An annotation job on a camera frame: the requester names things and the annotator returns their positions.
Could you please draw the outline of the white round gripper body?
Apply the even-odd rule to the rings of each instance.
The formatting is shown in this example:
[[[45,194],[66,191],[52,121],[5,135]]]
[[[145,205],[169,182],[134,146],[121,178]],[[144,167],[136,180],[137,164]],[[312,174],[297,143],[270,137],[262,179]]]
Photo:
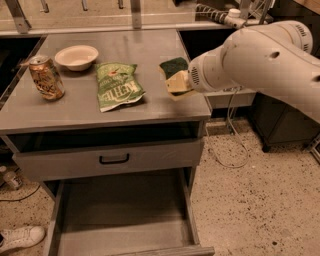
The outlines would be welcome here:
[[[197,92],[209,93],[234,87],[222,68],[221,50],[222,47],[218,47],[205,52],[189,63],[189,84]]]

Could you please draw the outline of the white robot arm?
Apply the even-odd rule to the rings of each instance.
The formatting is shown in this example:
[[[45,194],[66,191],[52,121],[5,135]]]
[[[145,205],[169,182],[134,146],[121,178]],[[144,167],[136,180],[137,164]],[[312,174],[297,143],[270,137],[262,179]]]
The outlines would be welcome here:
[[[165,82],[180,98],[245,87],[280,100],[320,122],[320,61],[303,23],[289,20],[241,28]]]

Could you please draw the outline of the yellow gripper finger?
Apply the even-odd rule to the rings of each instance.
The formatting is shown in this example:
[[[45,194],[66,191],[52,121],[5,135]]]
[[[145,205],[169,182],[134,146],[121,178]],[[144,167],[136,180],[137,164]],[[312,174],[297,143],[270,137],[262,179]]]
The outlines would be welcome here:
[[[188,72],[185,70],[179,71],[167,79],[166,86],[170,93],[182,93],[192,89],[188,80]]]

